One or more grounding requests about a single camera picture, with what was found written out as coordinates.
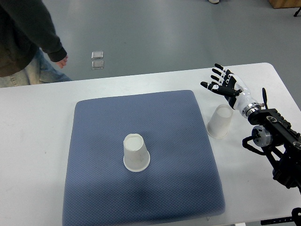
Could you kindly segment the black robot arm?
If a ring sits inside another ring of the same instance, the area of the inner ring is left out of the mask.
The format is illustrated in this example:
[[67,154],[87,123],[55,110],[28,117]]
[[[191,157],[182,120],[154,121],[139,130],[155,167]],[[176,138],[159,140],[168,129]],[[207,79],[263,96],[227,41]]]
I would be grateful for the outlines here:
[[267,93],[262,89],[263,103],[251,96],[250,89],[238,75],[215,64],[212,82],[201,86],[225,97],[230,107],[238,110],[254,126],[252,134],[242,140],[251,152],[266,156],[272,165],[273,179],[286,188],[301,187],[301,135],[275,109],[268,108]]

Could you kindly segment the person's bare hand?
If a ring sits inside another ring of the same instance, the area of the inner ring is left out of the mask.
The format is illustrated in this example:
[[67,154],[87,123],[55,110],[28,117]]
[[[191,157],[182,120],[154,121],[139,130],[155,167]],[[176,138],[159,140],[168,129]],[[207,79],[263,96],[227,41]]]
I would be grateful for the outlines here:
[[55,64],[60,68],[60,69],[63,69],[66,65],[67,65],[67,62],[68,62],[68,56],[66,55],[62,60],[58,61],[58,62],[55,62]]

